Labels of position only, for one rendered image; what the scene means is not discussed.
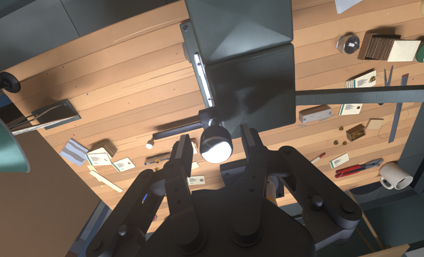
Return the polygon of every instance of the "wooden tabletop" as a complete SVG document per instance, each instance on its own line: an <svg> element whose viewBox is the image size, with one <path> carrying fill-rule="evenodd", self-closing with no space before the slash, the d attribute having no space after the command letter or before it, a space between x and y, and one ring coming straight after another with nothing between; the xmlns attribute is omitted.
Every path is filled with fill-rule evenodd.
<svg viewBox="0 0 424 257"><path fill-rule="evenodd" d="M365 0L338 15L334 0L293 0L296 89L344 88L345 82L358 74L394 65L391 85L400 85L402 75L409 73L408 85L424 84L424 63L362 61L358 52L345 55L335 49L337 39L353 32L362 40L364 33L378 29L395 33L404 39L424 38L424 17L418 0ZM169 152L180 135L156 141L153 149L145 147L152 134L165 124L192 117L204 109L204 103L191 64L182 49L179 24L188 20L183 1L143 13L99 31L82 36L58 48L15 65L6 71L21 81L21 91L8 96L28 115L32 111L69 99L81 116L80 120L39 132L59 153L73 138L90 148L103 140L111 140L118 148L114 160L130 158L136 168L117 172L112 166L97 168L99 174L124 189L117 193L89 174L87 165L78 167L65 160L77 175L108 205L114 208L139 172L161 164L145 166L147 157ZM384 80L377 78L377 86ZM399 160L420 103L403 105L394 142L388 144L395 104L364 104L358 115L339 116L339 105L331 105L333 117L299 126L300 122L260 133L270 150L281 146L296 147L312 160L326 152L315 165L342 190L349 190L379 180L378 168L358 174L334 178L329 161L348 153L345 168L377 158L385 162ZM310 108L299 106L297 112ZM370 118L384 119L381 130L367 130L366 136L349 142L345 131ZM189 133L199 141L202 130ZM233 141L234 152L228 162L245 157L240 139ZM190 186L191 190L218 189L224 186L218 164L210 164L200 154L193 156L199 168L193 175L204 175L206 184ZM277 199L278 205L295 199ZM166 199L158 210L154 231L168 215Z"/></svg>

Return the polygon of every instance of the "gray metal beam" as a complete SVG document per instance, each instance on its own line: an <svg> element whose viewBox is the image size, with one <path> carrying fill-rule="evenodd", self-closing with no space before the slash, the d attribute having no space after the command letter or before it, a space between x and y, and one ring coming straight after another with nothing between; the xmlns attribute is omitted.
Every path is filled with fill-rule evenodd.
<svg viewBox="0 0 424 257"><path fill-rule="evenodd" d="M410 102L424 103L424 85L296 91L297 106Z"/></svg>

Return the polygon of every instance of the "black round base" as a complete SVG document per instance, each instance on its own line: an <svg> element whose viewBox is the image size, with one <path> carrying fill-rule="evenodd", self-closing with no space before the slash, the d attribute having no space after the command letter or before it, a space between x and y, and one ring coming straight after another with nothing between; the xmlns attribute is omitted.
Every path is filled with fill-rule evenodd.
<svg viewBox="0 0 424 257"><path fill-rule="evenodd" d="M11 93L18 93L21 89L17 78L8 72L3 71L0 73L0 82L4 83L6 85L4 89Z"/></svg>

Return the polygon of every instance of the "floor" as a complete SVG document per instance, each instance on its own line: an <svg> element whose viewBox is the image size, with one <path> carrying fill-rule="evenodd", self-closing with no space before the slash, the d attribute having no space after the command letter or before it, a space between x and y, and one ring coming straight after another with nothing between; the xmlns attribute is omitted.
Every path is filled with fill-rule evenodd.
<svg viewBox="0 0 424 257"><path fill-rule="evenodd" d="M323 22L333 22L336 18L320 17L317 20L306 20L309 16L306 13L311 11L318 11L324 9L324 12L330 12L328 8L332 5L331 0L323 0L314 3L313 1L305 1L297 5L297 12L295 13L295 30L306 28L308 26L315 26ZM365 0L362 2L363 8L355 8L346 11L341 15L340 19L349 19L353 22L353 17L359 17L360 21L367 21L372 19L372 15L376 12L387 11L388 15L393 15L394 18L385 21L385 25L392 25L396 33L403 31L404 37L417 38L424 36L424 19L414 19L411 16L400 15L407 9L411 9L411 5L416 4L415 0L404 0L395 3L395 1L375 1ZM89 34L95 30L101 29L108 25L114 24L126 18L145 12L149 9L162 6L166 1L151 1L150 4L143 4L146 1L113 1L109 4L108 0L99 1L84 1L84 0L37 0L32 3L14 10L7 16L0 19L0 71L32 58L40 53L58 47L80 36ZM368 28L374 28L380 24L373 24L370 20L367 27L362 27L362 31ZM343 26L342 23L336 22L335 24ZM308 34L301 34L301 36L309 37ZM299 40L294 41L296 47L306 45L307 41ZM340 77L340 72L346 71L348 66L353 67L357 65L356 62L340 61L340 56L325 55L323 58L313 60L308 55L299 55L302 58L297 58L296 66L297 77L300 81L308 83L309 78L320 76L322 72L329 71L332 67L338 70L336 77ZM407 67L411 73L415 70L414 78L416 80L424 81L424 70L417 66ZM417 168L417 163L424 153L424 104L419 110L418 117L414 122L413 129L410 133L407 145L401 155L400 165L405 168L409 173L414 173ZM381 190L378 193L373 192L367 196L358 198L360 202L368 202L370 200L381 199L390 196L400 191L386 191Z"/></svg>

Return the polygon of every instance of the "red handle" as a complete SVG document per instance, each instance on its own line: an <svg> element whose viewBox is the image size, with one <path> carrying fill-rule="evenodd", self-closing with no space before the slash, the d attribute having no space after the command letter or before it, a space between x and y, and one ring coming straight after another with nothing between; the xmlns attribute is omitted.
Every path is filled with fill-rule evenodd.
<svg viewBox="0 0 424 257"><path fill-rule="evenodd" d="M335 178L345 177L345 176L348 176L348 175L351 175L351 174L355 174L355 173L358 173L358 172L360 172L360 170L359 171L355 171L355 172L350 172L350 173L340 173L340 174L337 174L335 176Z"/></svg>
<svg viewBox="0 0 424 257"><path fill-rule="evenodd" d="M339 170L337 170L335 173L336 173L336 174L344 173L344 172L347 172L347 171L355 170L355 169L360 168L360 167L361 167L360 165L355 165L355 166L352 166L352 167L339 169Z"/></svg>

